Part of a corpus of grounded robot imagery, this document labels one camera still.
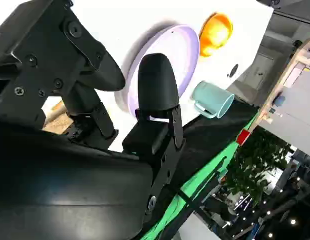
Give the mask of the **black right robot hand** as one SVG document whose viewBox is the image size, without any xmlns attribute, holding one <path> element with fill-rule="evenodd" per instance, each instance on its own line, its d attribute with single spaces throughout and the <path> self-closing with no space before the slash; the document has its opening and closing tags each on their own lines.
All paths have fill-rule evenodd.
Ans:
<svg viewBox="0 0 310 240">
<path fill-rule="evenodd" d="M 0 26 L 0 240 L 130 240 L 185 146 L 167 56 L 144 56 L 123 151 L 97 91 L 125 78 L 70 0 L 20 4 Z"/>
</svg>

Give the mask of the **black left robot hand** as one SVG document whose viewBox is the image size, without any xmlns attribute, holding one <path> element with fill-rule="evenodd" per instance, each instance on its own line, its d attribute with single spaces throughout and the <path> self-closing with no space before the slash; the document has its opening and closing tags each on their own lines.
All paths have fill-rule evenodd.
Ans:
<svg viewBox="0 0 310 240">
<path fill-rule="evenodd" d="M 257 0 L 257 2 L 272 7 L 273 9 L 280 9 L 280 0 Z"/>
</svg>

